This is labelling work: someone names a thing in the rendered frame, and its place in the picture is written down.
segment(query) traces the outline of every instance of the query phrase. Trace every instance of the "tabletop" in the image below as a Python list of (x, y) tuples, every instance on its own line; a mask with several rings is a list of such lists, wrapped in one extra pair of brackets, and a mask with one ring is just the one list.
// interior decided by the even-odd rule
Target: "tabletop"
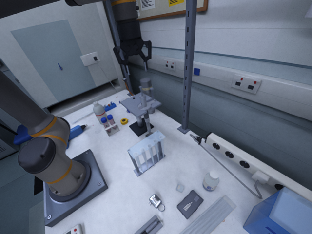
[[(108, 189), (54, 227), (45, 227), (45, 233), (63, 234), (73, 226), (81, 224), (84, 234), (134, 234), (150, 218), (157, 215), (163, 224), (157, 234), (178, 234), (216, 200), (226, 195), (237, 207), (212, 233), (247, 234), (243, 225), (251, 210), (256, 204), (273, 195), (276, 189), (268, 185), (259, 185), (263, 200), (256, 198), (189, 136), (196, 134), (189, 131), (184, 135), (177, 130), (180, 124), (159, 110), (150, 115), (150, 121), (154, 125), (152, 132), (158, 130), (166, 136), (164, 141), (166, 157), (137, 177), (127, 150), (143, 140), (145, 134), (138, 137), (129, 128), (137, 118), (119, 103), (129, 97), (127, 93), (123, 90), (98, 101), (102, 105), (111, 101), (117, 105), (107, 112), (113, 115), (120, 129), (111, 136), (106, 134), (103, 125), (94, 114), (72, 124), (79, 117), (92, 112), (93, 105), (64, 117), (71, 124), (71, 128), (88, 125), (81, 135), (70, 141), (66, 154), (74, 158), (91, 149)], [(121, 125), (122, 118), (127, 118), (129, 123)], [(254, 190), (254, 180), (251, 179), (250, 173), (226, 160), (210, 146), (205, 145), (205, 148)], [(206, 191), (202, 186), (203, 178), (210, 170), (218, 171), (220, 178), (219, 185), (212, 192)], [(176, 190), (178, 183), (184, 185), (182, 193)], [(198, 193), (204, 201), (198, 210), (186, 219), (176, 206), (191, 190)], [(164, 212), (148, 204), (153, 194), (158, 195), (166, 206)]]

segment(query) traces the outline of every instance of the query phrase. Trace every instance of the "blue cap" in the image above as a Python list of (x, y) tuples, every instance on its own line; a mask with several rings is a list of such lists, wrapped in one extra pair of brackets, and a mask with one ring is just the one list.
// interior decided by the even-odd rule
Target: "blue cap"
[(107, 122), (107, 119), (104, 117), (104, 118), (101, 118), (101, 122), (102, 123), (106, 123)]

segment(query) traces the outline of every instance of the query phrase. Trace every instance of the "white bottle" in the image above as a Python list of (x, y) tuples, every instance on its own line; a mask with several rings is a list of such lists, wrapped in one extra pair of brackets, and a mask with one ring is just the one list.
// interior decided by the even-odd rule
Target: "white bottle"
[(94, 105), (94, 107), (93, 107), (94, 114), (96, 114), (96, 117), (97, 117), (99, 123), (103, 124), (101, 122), (101, 119), (104, 117), (105, 118), (107, 117), (107, 114), (105, 112), (104, 107), (102, 105), (100, 105), (97, 101), (93, 102), (93, 105)]
[(215, 172), (215, 171), (208, 172), (205, 175), (205, 178), (203, 181), (204, 189), (207, 191), (215, 190), (215, 188), (219, 184), (219, 181), (220, 180), (219, 180), (219, 176), (218, 176), (217, 172)]

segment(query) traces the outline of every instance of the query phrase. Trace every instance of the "bottle cap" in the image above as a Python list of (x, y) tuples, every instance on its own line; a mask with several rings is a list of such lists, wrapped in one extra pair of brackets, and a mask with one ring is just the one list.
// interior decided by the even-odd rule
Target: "bottle cap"
[(218, 179), (219, 178), (219, 175), (218, 175), (218, 173), (216, 171), (209, 172), (209, 175), (213, 179)]
[(102, 123), (106, 123), (107, 122), (107, 119), (104, 117), (104, 118), (101, 118), (101, 122)]

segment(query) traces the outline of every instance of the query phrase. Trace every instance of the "gray cable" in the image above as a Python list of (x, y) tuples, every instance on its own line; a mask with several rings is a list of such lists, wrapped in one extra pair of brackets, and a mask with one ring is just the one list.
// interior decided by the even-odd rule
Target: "gray cable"
[(104, 76), (107, 78), (107, 80), (110, 82), (110, 84), (112, 85), (112, 87), (115, 89), (116, 93), (118, 93), (117, 89), (115, 88), (115, 86), (111, 83), (111, 81), (108, 79), (108, 77), (106, 76), (105, 72), (103, 71), (103, 69), (101, 68), (101, 66), (99, 65), (99, 63), (97, 62), (97, 65), (100, 67), (100, 69), (102, 70), (102, 72), (104, 73)]
[(225, 170), (227, 170), (235, 179), (238, 180), (239, 183), (241, 183), (246, 189), (249, 190), (249, 192), (251, 192), (253, 195), (255, 195), (256, 197), (258, 197), (259, 199), (262, 199), (262, 195), (258, 189), (258, 184), (259, 184), (259, 180), (256, 181), (256, 183), (254, 184), (255, 189), (257, 190), (258, 194), (254, 193), (250, 188), (247, 187), (246, 184), (244, 184), (239, 178), (237, 178), (229, 169), (227, 169), (215, 156), (213, 156), (208, 150), (205, 149), (205, 147), (203, 147), (202, 145), (200, 145), (207, 153), (210, 154), (210, 156), (212, 156)]

